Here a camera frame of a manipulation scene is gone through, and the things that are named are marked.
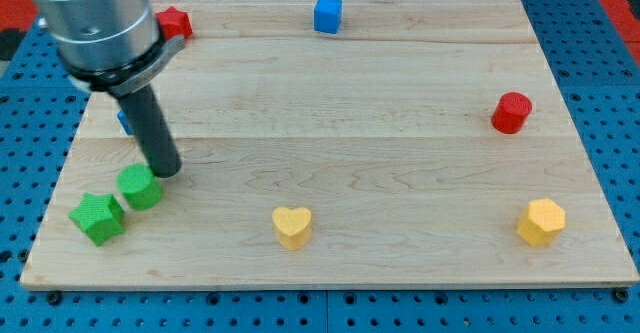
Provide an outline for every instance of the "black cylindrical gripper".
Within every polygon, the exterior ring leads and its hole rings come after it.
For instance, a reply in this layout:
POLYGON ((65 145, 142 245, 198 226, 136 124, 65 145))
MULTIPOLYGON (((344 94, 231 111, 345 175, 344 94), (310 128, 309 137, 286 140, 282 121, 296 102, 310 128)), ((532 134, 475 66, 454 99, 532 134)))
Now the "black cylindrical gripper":
POLYGON ((178 173, 182 160, 151 85, 120 98, 118 103, 156 177, 178 173))

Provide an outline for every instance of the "red cylinder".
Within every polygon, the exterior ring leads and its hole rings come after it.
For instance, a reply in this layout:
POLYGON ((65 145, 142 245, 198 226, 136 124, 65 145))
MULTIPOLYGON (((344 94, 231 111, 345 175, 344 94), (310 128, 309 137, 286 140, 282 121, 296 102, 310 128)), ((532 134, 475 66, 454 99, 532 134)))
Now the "red cylinder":
POLYGON ((518 133, 532 109, 533 104, 527 96, 509 92, 500 98, 500 103, 491 117, 491 124, 502 133, 518 133))

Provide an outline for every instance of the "yellow heart block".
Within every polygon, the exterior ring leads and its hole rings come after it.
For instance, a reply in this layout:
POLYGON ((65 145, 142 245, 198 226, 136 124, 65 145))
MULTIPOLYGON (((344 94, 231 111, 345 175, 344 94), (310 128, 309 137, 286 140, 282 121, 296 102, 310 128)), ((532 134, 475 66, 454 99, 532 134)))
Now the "yellow heart block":
POLYGON ((273 211, 278 241, 290 251, 300 249, 311 238, 311 211, 300 207, 278 207, 273 211))

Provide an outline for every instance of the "red star block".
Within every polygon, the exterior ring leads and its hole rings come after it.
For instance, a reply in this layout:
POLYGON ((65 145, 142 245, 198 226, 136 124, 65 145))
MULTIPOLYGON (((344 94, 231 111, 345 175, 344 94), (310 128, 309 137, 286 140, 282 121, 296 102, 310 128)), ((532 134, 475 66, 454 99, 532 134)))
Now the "red star block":
POLYGON ((156 18, 158 18, 158 22, 160 22, 162 33, 164 33, 164 38, 166 40, 180 34, 184 39, 187 39, 193 34, 187 12, 179 11, 175 7, 171 6, 164 12, 156 13, 156 18))

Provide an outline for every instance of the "toy block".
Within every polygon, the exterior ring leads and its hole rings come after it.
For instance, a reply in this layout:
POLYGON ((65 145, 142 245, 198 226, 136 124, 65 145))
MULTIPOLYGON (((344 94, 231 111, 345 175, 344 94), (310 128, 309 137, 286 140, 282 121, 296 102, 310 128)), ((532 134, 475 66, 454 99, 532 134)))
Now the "toy block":
POLYGON ((551 244, 566 228, 564 209, 549 198, 529 202, 518 219, 517 233, 529 245, 538 247, 551 244))
POLYGON ((136 210, 149 209, 162 198, 162 187, 151 168, 143 164, 123 169, 118 175, 117 185, 131 208, 136 210))
POLYGON ((124 210, 113 196, 85 193, 80 204, 69 213, 69 219, 84 232, 96 246, 109 238, 124 233, 124 210))
POLYGON ((187 12, 177 10, 174 6, 164 12, 156 13, 156 18, 162 27, 164 39, 169 40, 177 35, 182 35, 184 39, 188 39, 193 35, 191 22, 187 12))
POLYGON ((131 130, 131 127, 129 126, 129 121, 127 120, 127 116, 124 114, 123 111, 119 111, 118 112, 118 120, 120 121, 120 125, 122 125, 122 129, 124 129, 124 132, 127 135, 132 135, 133 131, 131 130))
POLYGON ((491 124, 502 133, 518 133, 532 109, 533 104, 527 96, 509 92, 500 98, 498 107, 491 117, 491 124))
POLYGON ((278 241, 288 250, 302 248, 311 238, 311 211, 307 208, 278 207, 272 218, 278 241))
POLYGON ((336 34, 341 21, 341 0, 318 0, 313 10, 313 29, 318 32, 336 34))

